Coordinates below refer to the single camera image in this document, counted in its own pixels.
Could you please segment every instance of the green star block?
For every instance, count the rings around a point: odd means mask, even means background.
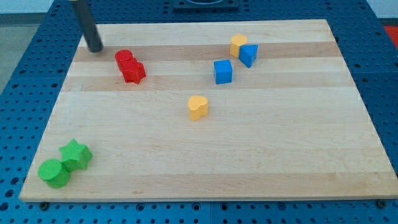
[[[51,188],[59,189],[68,183],[70,174],[61,161],[49,159],[40,165],[39,177]]]
[[[87,163],[93,157],[88,147],[72,139],[69,144],[60,148],[62,164],[72,172],[77,169],[87,170]]]

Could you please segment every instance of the blue perforated table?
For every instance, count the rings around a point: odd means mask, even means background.
[[[398,52],[365,0],[240,0],[173,12],[172,1],[91,1],[97,23],[327,19],[398,171]],[[398,223],[398,200],[262,203],[24,203],[22,184],[81,37],[56,0],[0,98],[0,223]]]

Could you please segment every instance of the wood grain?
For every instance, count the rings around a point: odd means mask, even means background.
[[[73,59],[22,189],[26,202],[395,198],[398,180],[324,20],[101,25]],[[252,68],[231,35],[258,43]],[[147,77],[125,83],[114,53],[130,49]],[[233,82],[215,85],[213,61]],[[192,95],[209,114],[190,121]],[[72,138],[94,157],[62,189],[37,176]]]

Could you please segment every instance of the blue cube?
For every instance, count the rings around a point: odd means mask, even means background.
[[[250,68],[257,58],[258,45],[242,45],[239,49],[239,60]]]
[[[216,80],[216,84],[232,82],[232,65],[229,60],[214,62],[214,79]]]

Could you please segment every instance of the black pole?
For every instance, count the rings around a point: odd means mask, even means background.
[[[87,0],[70,0],[70,2],[86,39],[88,49],[90,52],[100,52],[103,45]]]

